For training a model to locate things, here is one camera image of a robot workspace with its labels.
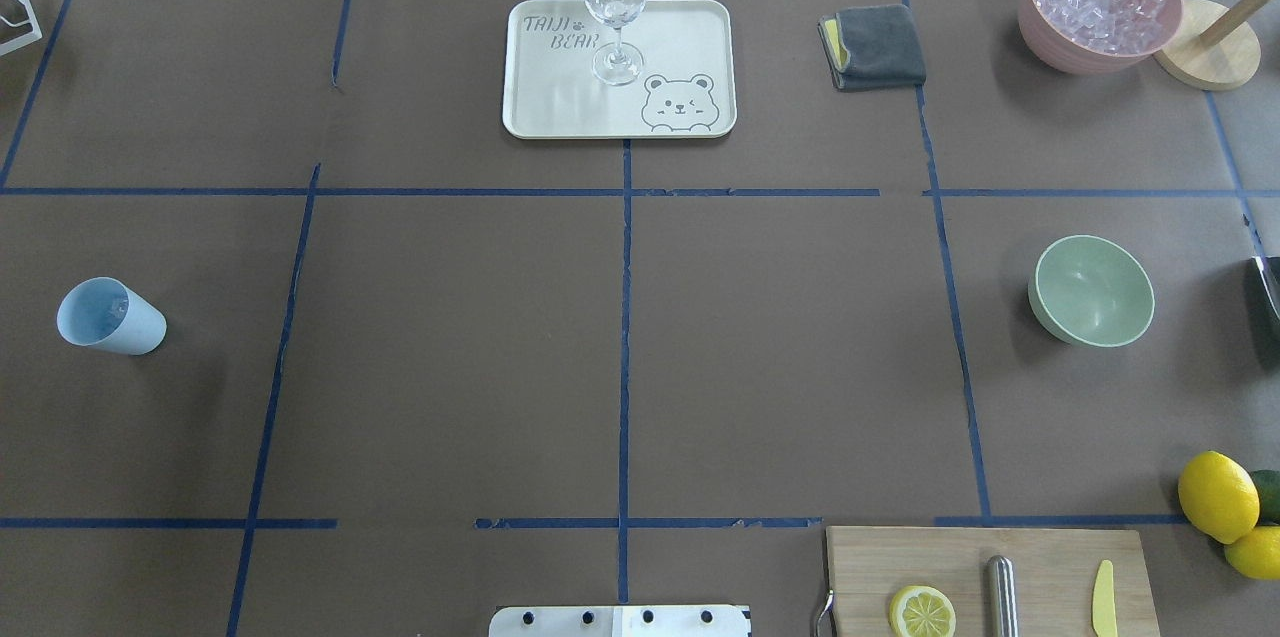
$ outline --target round wooden base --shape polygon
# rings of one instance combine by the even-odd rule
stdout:
[[[1258,35],[1245,22],[1220,43],[1206,46],[1199,36],[1226,8],[1208,0],[1183,3],[1183,26],[1165,49],[1156,52],[1161,67],[1199,90],[1235,90],[1258,70],[1262,46]]]

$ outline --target white bracket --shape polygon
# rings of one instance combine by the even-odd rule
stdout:
[[[736,605],[502,608],[489,637],[750,637],[751,610]]]
[[[42,36],[31,0],[0,0],[0,54],[23,49]]]

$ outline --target yellow knife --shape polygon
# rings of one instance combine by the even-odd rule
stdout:
[[[1098,637],[1117,637],[1115,569],[1111,560],[1102,560],[1093,581],[1093,632]]]

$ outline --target glass base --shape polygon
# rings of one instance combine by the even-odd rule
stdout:
[[[595,50],[591,72],[604,84],[631,84],[644,73],[644,55],[634,43],[622,43],[618,52],[614,52],[613,43],[608,43]]]

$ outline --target wooden stand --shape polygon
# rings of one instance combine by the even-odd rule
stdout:
[[[1240,0],[1230,9],[1208,0],[1185,0],[1183,23],[1156,60],[1170,75],[1199,90],[1235,90],[1262,63],[1262,45],[1245,23],[1270,0]]]

